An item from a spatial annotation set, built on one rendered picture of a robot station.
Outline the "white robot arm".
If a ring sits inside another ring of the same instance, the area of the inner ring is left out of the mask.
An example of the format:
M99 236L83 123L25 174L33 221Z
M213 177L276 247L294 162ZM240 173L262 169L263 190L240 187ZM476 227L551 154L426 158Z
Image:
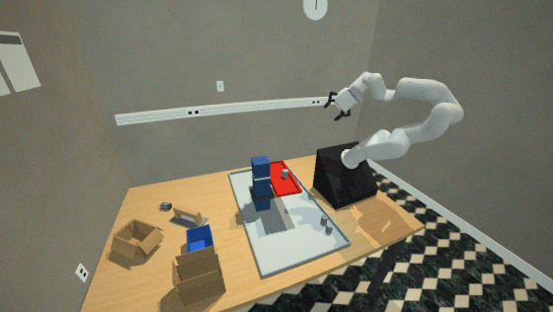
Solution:
M367 158L399 158L408 151L411 144L440 137L450 124L460 122L464 116L463 109L448 88L435 80L402 78L396 90L387 90L379 73L364 72L348 88L358 103L363 101L361 94L368 88L371 96L379 101L390 102L404 97L429 101L434 106L425 121L395 128L392 133L384 129L377 130L358 146L344 150L341 159L350 169L356 168L358 163Z

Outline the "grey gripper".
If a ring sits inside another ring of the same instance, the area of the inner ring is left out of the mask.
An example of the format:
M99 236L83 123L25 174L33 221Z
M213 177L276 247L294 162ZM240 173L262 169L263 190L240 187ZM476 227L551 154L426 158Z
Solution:
M350 108L356 102L356 100L350 94L348 89L349 88L343 89L341 92L339 92L339 94L330 92L329 100L324 105L325 107L323 107L326 109L331 104L331 102L333 102L337 106L337 108L341 111L341 114L338 115L336 118L334 118L334 120L339 120L341 117L349 117L351 115ZM332 95L335 95L334 100L333 100L334 97L332 98ZM348 112L348 113L345 115L345 112Z

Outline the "blue open bin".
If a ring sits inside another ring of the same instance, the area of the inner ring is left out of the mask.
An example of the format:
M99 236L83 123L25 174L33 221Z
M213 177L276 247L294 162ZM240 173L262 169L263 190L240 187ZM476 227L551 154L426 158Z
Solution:
M214 247L209 224L188 229L186 230L186 234L187 234L187 253L193 252L202 248L210 247L210 246Z

